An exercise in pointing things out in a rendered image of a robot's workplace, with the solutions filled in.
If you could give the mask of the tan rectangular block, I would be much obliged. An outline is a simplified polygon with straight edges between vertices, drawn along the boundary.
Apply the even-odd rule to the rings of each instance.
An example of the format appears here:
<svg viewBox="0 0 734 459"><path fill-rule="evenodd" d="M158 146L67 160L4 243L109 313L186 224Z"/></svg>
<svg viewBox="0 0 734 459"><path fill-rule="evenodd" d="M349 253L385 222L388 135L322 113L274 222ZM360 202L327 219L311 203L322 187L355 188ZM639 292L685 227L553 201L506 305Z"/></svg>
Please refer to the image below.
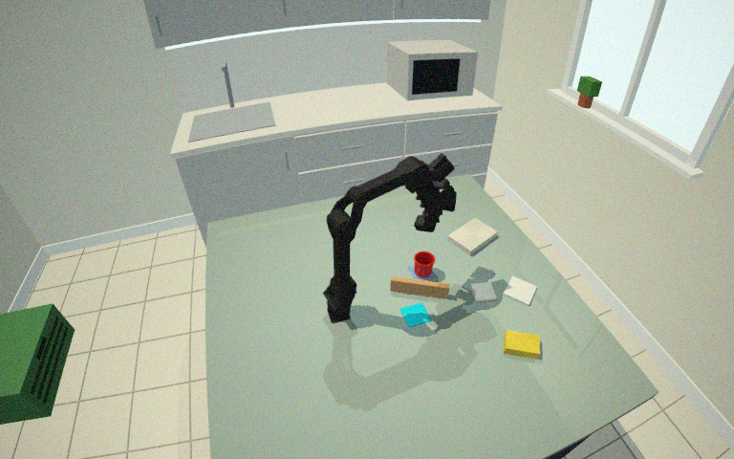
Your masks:
<svg viewBox="0 0 734 459"><path fill-rule="evenodd" d="M393 276L391 278L390 291L395 292L448 298L449 289L450 284Z"/></svg>

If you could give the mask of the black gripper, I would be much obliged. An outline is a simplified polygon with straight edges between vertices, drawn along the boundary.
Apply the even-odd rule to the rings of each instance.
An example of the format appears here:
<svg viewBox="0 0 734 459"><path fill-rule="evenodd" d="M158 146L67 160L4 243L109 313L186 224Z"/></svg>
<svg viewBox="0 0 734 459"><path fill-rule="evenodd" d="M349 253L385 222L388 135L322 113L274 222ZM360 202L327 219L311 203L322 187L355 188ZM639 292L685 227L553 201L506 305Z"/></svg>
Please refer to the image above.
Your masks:
<svg viewBox="0 0 734 459"><path fill-rule="evenodd" d="M440 192L440 189L444 189L446 186L449 186L450 183L447 179L442 179L442 181L439 183L439 181L434 182L432 180L432 183L435 187L434 193L432 193L430 196L422 198L419 195L417 195L417 200L421 200L421 207L424 208L422 215L419 215L417 217L417 220L415 222L415 228L417 230L421 231L427 231L427 232L433 232L436 224L440 223L440 215L443 215L443 210L440 209L440 212L435 212L433 208L433 201L434 198L438 196L438 191Z"/></svg>

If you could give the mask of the white flat rectangular slab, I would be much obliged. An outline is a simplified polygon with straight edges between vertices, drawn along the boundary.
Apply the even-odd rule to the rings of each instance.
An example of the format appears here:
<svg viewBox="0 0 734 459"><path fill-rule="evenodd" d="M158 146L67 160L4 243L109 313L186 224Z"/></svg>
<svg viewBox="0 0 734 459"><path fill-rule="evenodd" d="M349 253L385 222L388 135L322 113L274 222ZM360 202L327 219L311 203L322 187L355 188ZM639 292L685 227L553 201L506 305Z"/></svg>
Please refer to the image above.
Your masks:
<svg viewBox="0 0 734 459"><path fill-rule="evenodd" d="M503 295L511 299L515 299L520 303L529 306L531 299L536 291L536 286L512 276Z"/></svg>

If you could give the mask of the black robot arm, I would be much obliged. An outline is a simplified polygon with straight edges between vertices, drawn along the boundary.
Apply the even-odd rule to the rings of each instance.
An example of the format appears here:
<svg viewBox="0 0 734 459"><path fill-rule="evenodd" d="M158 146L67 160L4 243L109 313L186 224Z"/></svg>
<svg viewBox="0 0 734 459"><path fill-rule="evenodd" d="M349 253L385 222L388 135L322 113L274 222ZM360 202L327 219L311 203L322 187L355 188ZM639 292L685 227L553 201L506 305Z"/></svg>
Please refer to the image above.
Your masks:
<svg viewBox="0 0 734 459"><path fill-rule="evenodd" d="M334 245L334 276L323 293L328 299L331 323L350 319L350 307L356 293L356 283L350 276L350 243L356 236L367 202L400 186L405 186L412 193L416 191L422 198L428 197L435 191L432 180L440 183L454 170L454 165L443 153L430 164L408 156L394 170L350 187L346 195L335 203L326 219ZM446 186L437 194L433 201L435 212L455 209L457 192L453 186ZM344 209L351 203L350 217Z"/></svg>

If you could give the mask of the yellow flat block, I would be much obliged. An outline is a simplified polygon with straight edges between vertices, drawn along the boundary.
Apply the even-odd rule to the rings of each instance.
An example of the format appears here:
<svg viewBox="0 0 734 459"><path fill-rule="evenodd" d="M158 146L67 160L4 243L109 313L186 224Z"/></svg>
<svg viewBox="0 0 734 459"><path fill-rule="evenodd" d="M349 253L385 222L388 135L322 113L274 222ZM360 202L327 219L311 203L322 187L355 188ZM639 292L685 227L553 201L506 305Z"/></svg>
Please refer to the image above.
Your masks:
<svg viewBox="0 0 734 459"><path fill-rule="evenodd" d="M504 339L504 353L518 357L537 359L540 355L539 335L525 334L507 330Z"/></svg>

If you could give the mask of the beige rectangular block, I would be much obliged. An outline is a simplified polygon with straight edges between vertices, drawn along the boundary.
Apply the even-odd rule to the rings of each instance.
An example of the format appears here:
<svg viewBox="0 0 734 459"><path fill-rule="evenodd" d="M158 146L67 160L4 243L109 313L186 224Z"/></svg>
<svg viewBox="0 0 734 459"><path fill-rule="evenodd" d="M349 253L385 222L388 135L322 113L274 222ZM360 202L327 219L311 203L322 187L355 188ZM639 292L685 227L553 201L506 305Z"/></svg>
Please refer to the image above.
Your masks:
<svg viewBox="0 0 734 459"><path fill-rule="evenodd" d="M497 236L497 230L476 217L448 235L447 241L471 255Z"/></svg>

